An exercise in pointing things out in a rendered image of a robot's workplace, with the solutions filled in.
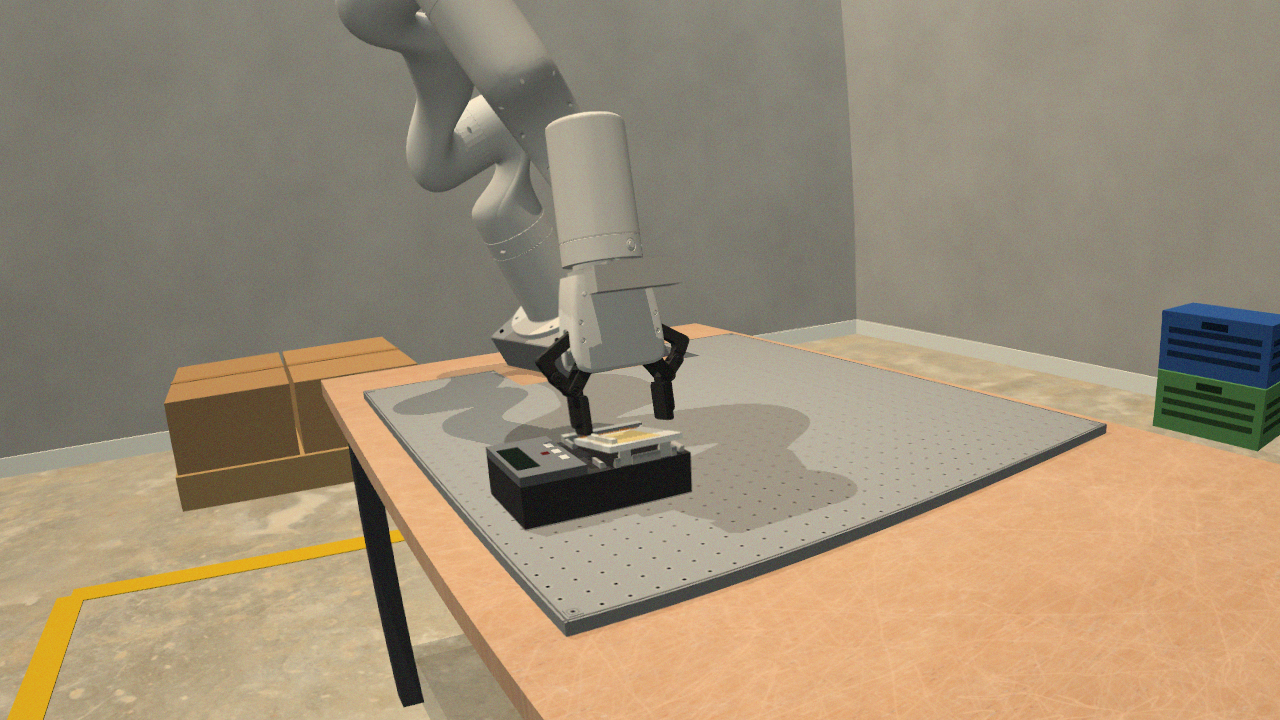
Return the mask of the black cassette dock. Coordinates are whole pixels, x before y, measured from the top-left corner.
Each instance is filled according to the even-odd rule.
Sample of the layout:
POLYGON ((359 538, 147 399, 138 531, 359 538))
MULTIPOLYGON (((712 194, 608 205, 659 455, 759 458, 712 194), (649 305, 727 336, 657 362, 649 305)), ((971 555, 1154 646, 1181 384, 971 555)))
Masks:
POLYGON ((692 491, 691 452, 676 441, 605 454, 579 437, 486 446, 492 495, 525 530, 692 491))

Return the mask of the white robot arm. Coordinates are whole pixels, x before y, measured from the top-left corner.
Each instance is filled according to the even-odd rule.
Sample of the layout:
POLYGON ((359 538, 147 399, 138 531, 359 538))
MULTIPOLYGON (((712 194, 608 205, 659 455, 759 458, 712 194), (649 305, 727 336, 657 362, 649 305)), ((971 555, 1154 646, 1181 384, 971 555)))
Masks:
POLYGON ((335 4, 357 38, 404 54, 419 100, 406 155, 424 190, 453 190, 497 163, 472 218, 524 307, 515 334, 559 332, 570 272, 584 269, 588 295, 684 283, 680 258, 643 258, 623 118, 582 111, 513 0, 335 4), (552 184, 558 236, 530 161, 552 184))

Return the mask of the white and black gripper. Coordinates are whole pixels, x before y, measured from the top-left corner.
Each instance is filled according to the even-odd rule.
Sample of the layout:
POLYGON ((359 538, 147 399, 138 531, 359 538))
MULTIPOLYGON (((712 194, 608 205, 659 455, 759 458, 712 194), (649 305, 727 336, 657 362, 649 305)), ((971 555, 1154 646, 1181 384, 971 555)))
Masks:
POLYGON ((591 373, 627 366, 643 365, 654 377, 650 386, 654 416, 672 420, 672 380, 684 363, 689 336, 660 323, 653 288, 588 295, 582 269, 567 275, 559 286, 561 338, 535 364, 550 386, 567 396, 571 427, 579 428, 576 434, 593 436, 589 400, 582 395, 591 373), (671 345, 666 360, 664 340, 671 345), (556 366, 561 356, 568 377, 556 366))

